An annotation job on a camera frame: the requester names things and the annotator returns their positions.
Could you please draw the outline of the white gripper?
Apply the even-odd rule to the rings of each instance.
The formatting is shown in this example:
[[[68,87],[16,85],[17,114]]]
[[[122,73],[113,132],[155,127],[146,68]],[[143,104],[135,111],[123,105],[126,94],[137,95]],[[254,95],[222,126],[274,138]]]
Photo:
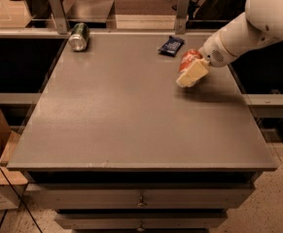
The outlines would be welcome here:
[[[194,86],[209,73],[209,64],[212,67],[223,67],[236,59],[236,56],[228,50],[226,36],[226,30],[220,29],[203,43],[198,51],[206,61],[204,59],[194,59],[185,61],[180,65],[179,75],[176,80],[180,87]]]

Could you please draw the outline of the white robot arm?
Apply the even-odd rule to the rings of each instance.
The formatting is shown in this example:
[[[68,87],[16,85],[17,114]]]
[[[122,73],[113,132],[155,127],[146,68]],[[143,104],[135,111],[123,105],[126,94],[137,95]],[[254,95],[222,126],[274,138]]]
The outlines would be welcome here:
[[[195,85],[212,67],[228,65],[250,50],[283,42],[283,0],[206,0],[196,19],[223,26],[199,50],[184,53],[177,79],[181,87]]]

